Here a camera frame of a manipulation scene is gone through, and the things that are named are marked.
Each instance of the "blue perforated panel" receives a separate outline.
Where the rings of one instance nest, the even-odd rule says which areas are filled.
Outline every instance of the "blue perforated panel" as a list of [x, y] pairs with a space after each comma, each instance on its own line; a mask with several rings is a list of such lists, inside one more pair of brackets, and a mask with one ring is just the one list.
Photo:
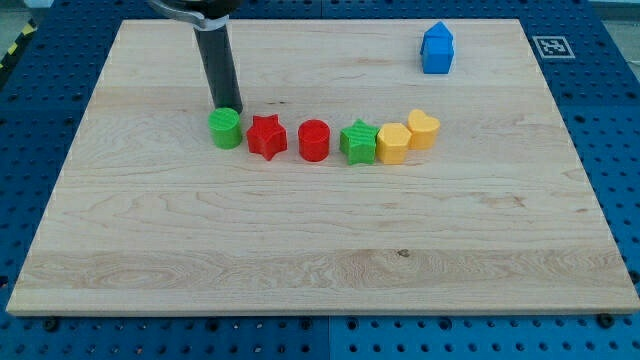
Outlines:
[[[58, 0], [0, 93], [0, 306], [17, 279], [122, 19], [143, 0]], [[614, 238], [640, 280], [640, 85], [582, 0], [247, 0], [236, 18], [519, 18]], [[0, 359], [640, 358], [640, 317], [15, 319]]]

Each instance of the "yellow-black warning tape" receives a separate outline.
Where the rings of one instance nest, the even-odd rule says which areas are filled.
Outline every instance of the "yellow-black warning tape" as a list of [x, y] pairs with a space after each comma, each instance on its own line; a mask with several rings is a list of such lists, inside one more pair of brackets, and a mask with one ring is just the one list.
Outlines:
[[7, 49], [7, 53], [2, 58], [2, 61], [0, 61], [0, 90], [2, 90], [7, 80], [9, 80], [9, 75], [11, 75], [11, 72], [18, 64], [18, 60], [20, 60], [20, 57], [24, 53], [27, 44], [29, 44], [33, 38], [36, 30], [36, 24], [33, 19], [29, 20], [29, 22], [22, 28], [18, 38], [16, 38], [16, 41], [14, 41], [13, 44], [9, 46], [9, 49]]

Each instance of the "green cylinder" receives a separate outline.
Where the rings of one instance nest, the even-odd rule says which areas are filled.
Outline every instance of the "green cylinder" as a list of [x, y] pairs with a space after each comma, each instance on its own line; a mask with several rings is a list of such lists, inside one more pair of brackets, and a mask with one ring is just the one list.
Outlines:
[[240, 115], [231, 108], [215, 109], [209, 115], [213, 143], [220, 149], [233, 149], [242, 142]]

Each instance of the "red star-shaped block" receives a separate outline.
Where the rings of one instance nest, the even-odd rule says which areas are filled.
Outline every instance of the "red star-shaped block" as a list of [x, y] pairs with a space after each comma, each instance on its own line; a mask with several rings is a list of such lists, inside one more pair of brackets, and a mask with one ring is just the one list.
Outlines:
[[278, 115], [253, 116], [253, 126], [247, 131], [249, 152], [262, 154], [267, 161], [287, 150], [287, 130], [278, 122]]

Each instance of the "blue house-shaped block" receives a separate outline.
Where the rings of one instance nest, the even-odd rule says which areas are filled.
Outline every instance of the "blue house-shaped block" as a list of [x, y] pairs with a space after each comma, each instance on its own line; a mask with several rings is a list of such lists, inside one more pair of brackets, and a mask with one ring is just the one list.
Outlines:
[[420, 55], [425, 74], [449, 73], [453, 61], [453, 35], [442, 21], [424, 33]]

